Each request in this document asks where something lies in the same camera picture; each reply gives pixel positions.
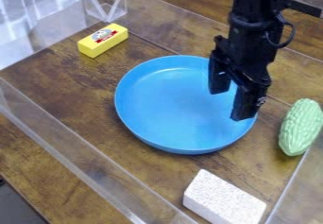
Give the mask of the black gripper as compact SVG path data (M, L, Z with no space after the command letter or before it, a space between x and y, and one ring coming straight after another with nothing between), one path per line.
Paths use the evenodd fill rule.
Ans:
M290 4L291 0L234 0L228 37L215 37L208 89L215 95L228 91L231 80L239 85L231 112L235 121L252 118L266 103L267 66L295 35L295 27L282 15Z

